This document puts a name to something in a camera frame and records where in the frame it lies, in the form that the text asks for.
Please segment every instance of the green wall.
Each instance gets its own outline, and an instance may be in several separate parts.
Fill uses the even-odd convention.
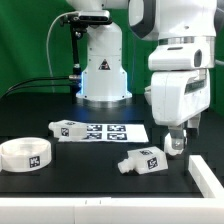
[[[0,0],[0,94],[25,79],[49,76],[45,49],[47,32],[58,15],[71,10],[65,0]],[[113,21],[123,31],[122,64],[128,73],[129,90],[133,93],[143,93],[152,75],[147,65],[148,55],[156,48],[157,43],[133,37],[127,25],[126,10],[111,10],[111,14]],[[216,57],[219,60],[224,60],[223,39],[224,32],[217,38]],[[86,38],[79,41],[79,51],[84,69]],[[72,54],[68,26],[64,28],[59,24],[55,26],[50,41],[50,55],[55,76],[71,74]],[[211,106],[224,115],[223,73],[224,68],[220,66],[211,71]],[[51,88],[35,91],[49,92]],[[58,88],[56,91],[68,92],[68,88]]]

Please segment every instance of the table surface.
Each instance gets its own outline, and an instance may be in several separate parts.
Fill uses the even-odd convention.
[[[53,138],[48,124],[73,120],[85,123],[144,124],[149,143],[66,142]],[[0,102],[0,143],[40,137],[52,143],[52,162],[27,173],[0,173],[1,197],[202,197],[188,172],[189,155],[201,155],[224,184],[224,117],[202,114],[200,136],[188,140],[182,155],[167,156],[168,170],[122,175],[117,164],[127,151],[163,149],[167,127],[157,126],[143,95],[127,106],[97,109],[72,104],[69,94],[18,93]]]

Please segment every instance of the marker sheet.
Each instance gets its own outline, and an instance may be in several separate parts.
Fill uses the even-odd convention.
[[[148,142],[142,124],[88,124],[87,138],[82,142]]]

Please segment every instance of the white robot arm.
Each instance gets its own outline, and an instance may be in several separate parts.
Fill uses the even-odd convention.
[[[128,0],[67,0],[67,2],[90,21],[98,20],[99,15],[105,14],[108,17],[109,12],[102,11],[106,8],[128,7]],[[116,107],[126,104],[132,94],[127,91],[127,73],[122,68],[120,27],[115,23],[90,25],[87,37],[87,67],[82,72],[82,89],[76,94],[78,102],[92,107]]]
[[[127,9],[129,0],[66,0],[76,10]]]
[[[149,68],[156,72],[145,96],[152,104],[155,122],[169,128],[165,151],[171,155],[184,149],[184,128],[188,136],[197,135],[200,113],[209,107],[208,69],[214,67],[214,18],[219,20],[216,24],[223,24],[223,7],[221,0],[129,3],[133,32],[143,40],[159,43],[149,56]]]

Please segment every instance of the roll of tape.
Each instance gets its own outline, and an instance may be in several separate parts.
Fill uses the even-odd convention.
[[[51,144],[41,138],[19,138],[0,145],[1,166],[10,172],[28,172],[51,162]]]

